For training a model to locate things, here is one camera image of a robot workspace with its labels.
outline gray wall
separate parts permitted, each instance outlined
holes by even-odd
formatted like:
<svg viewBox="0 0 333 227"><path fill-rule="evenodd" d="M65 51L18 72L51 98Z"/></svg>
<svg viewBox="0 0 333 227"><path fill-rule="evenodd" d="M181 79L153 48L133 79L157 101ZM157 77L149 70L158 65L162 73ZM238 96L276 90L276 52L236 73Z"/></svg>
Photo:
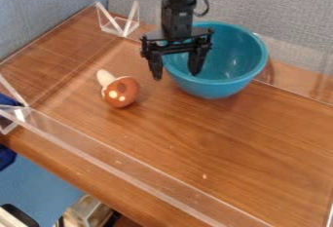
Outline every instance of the gray wall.
<svg viewBox="0 0 333 227"><path fill-rule="evenodd" d="M110 0L110 9L126 14L133 0ZM210 0L205 19L241 24L275 39L332 52L333 0ZM161 0L139 0L142 17L154 22Z"/></svg>
<svg viewBox="0 0 333 227"><path fill-rule="evenodd" d="M0 58L94 1L0 0Z"/></svg>

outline bowl rim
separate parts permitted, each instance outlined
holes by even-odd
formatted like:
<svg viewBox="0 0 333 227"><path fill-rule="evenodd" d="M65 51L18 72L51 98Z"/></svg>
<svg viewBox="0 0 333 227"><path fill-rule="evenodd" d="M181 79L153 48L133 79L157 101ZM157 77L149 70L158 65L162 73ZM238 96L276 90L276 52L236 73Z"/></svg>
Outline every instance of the bowl rim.
<svg viewBox="0 0 333 227"><path fill-rule="evenodd" d="M216 84L216 85L233 84L233 83L238 83L238 82L242 82L245 80L249 80L250 77L256 77L260 74L260 72L263 71L263 69L265 68L265 65L268 63L268 48L267 48L265 42L263 41L263 38L259 36L259 34L256 34L253 31L250 31L248 28L242 27L241 25L232 24L232 23L222 22L222 21L214 21L214 20L213 21L209 21L209 20L197 21L194 23L194 26L201 26L201 25L208 25L208 24L229 26L232 28L236 28L236 29L244 31L246 34L249 34L249 36L252 36L254 38L256 42L260 45L261 51L263 51L263 57L261 57L261 60L257 64L257 66L246 74L244 74L238 77L234 77L232 79L214 79L214 80L198 78L196 76L192 76L192 75L182 73L177 68L174 68L168 63L168 61L165 61L166 70L173 75L176 75L177 77L180 77L190 82L196 82L196 83L201 83L201 84L210 84L210 85L213 85L213 84Z"/></svg>

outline mushroom cap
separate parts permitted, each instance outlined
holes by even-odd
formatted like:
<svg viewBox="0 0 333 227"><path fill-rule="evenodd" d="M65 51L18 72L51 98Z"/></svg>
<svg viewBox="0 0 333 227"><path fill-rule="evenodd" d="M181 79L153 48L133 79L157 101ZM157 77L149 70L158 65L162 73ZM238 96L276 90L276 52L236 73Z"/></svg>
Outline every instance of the mushroom cap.
<svg viewBox="0 0 333 227"><path fill-rule="evenodd" d="M105 87L103 98L115 108L122 108L135 101L139 89L139 84L131 77L119 77Z"/></svg>

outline wooden surface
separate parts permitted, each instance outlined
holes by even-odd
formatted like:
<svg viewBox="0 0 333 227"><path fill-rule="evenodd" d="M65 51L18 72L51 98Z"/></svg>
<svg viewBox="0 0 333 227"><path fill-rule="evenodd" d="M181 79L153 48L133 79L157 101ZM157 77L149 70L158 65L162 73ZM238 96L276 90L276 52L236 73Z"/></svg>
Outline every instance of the wooden surface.
<svg viewBox="0 0 333 227"><path fill-rule="evenodd" d="M228 99L204 100L168 75L156 82L138 51L135 42L99 31L89 9L14 57L2 74L47 115L273 226L325 226L332 106L259 82ZM131 107L113 109L101 98L99 68L139 81ZM205 226L27 130L11 134L8 145L141 225ZM99 146L85 152L109 158Z"/></svg>

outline blue bowl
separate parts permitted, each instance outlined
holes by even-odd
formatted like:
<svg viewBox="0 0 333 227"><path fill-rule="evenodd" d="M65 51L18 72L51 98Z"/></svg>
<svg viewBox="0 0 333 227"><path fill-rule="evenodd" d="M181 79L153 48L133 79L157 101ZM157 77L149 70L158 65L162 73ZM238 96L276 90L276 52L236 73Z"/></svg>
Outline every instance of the blue bowl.
<svg viewBox="0 0 333 227"><path fill-rule="evenodd" d="M165 56L168 73L184 91L204 98L238 93L265 68L268 50L263 39L246 28L218 21L201 21L198 27L214 29L213 49L202 72L193 76L189 54Z"/></svg>

